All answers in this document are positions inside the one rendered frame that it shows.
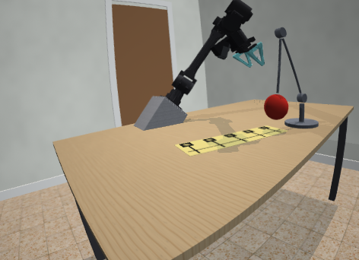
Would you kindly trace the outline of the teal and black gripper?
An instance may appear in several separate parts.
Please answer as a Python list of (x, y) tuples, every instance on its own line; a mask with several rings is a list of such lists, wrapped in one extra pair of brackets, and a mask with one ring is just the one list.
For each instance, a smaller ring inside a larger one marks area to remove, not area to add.
[[(256, 62), (258, 62), (261, 66), (263, 66), (265, 64), (264, 61), (264, 57), (263, 57), (263, 49), (262, 49), (262, 42), (260, 43), (255, 43), (255, 44), (251, 44), (251, 42), (254, 42), (256, 39), (255, 37), (251, 37), (249, 39), (247, 39), (246, 35), (243, 33), (243, 31), (241, 29), (237, 30), (239, 32), (239, 34), (241, 35), (241, 37), (244, 39), (245, 43), (242, 44), (241, 46), (237, 47), (236, 50), (232, 49), (231, 52), (235, 52), (236, 54), (233, 55), (232, 57), (236, 60), (238, 60), (239, 62), (242, 62), (244, 65), (248, 66), (249, 68), (252, 66), (252, 63), (250, 61), (250, 57), (252, 59), (254, 59)], [(252, 45), (252, 46), (251, 46)], [(250, 46), (250, 47), (249, 47)], [(248, 48), (249, 47), (249, 48)], [(260, 58), (261, 61), (259, 59), (257, 59), (257, 57), (253, 54), (257, 49), (259, 49), (259, 54), (260, 54)], [(248, 63), (246, 63), (245, 61), (243, 61), (239, 56), (242, 54), (245, 54)]]

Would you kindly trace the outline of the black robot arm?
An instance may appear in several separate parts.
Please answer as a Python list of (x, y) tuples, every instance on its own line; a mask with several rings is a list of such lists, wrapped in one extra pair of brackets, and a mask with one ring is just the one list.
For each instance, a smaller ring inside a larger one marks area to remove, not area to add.
[[(241, 37), (237, 30), (240, 29), (241, 23), (245, 24), (245, 22), (249, 21), (249, 19), (252, 17), (253, 13), (251, 10), (252, 8), (241, 0), (233, 0), (225, 11), (227, 16), (223, 16), (222, 18), (218, 16), (216, 17), (213, 22), (213, 25), (215, 26), (211, 30), (211, 36), (208, 38), (205, 45), (195, 57), (192, 64), (185, 71), (181, 70), (181, 72), (178, 74), (172, 83), (172, 86), (174, 86), (176, 89), (172, 89), (170, 92), (171, 94), (167, 93), (167, 99), (179, 107), (183, 94), (188, 95), (191, 89), (194, 87), (197, 81), (194, 79), (195, 74), (210, 51), (212, 51), (219, 59), (226, 59), (230, 49), (236, 49), (245, 43), (244, 39)], [(230, 32), (233, 33), (215, 45), (215, 43), (220, 38), (230, 34)], [(183, 77), (184, 75), (190, 78), (192, 82), (189, 79)]]

